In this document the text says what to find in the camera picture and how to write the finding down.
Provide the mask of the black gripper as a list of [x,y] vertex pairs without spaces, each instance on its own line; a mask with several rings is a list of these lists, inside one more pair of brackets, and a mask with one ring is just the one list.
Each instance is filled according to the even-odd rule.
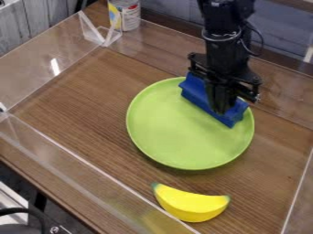
[[189,55],[190,73],[205,81],[210,109],[226,113],[236,105],[238,97],[250,102],[260,100],[262,79],[249,68],[248,62],[229,68],[209,63],[209,55],[193,52]]

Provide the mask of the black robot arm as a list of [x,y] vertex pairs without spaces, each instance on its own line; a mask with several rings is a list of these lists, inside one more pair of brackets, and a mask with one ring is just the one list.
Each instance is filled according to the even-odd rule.
[[262,36],[249,22],[256,0],[197,0],[205,20],[202,39],[206,53],[189,55],[189,72],[204,80],[209,107],[225,114],[241,97],[260,99],[262,78],[249,67],[249,58],[258,56],[250,49],[252,33]]

